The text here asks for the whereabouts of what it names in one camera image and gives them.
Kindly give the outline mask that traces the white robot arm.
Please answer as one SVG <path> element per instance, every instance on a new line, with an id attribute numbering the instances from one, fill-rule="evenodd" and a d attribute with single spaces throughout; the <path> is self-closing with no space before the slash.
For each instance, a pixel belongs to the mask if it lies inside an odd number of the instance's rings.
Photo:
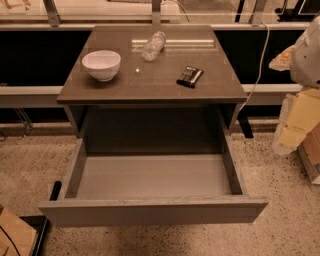
<path id="1" fill-rule="evenodd" d="M 320 122 L 320 17 L 310 23 L 293 46 L 273 59 L 269 67 L 289 70 L 291 80 L 302 86 L 296 95 L 285 96 L 274 134 L 274 152 L 287 155 L 295 151 Z"/>

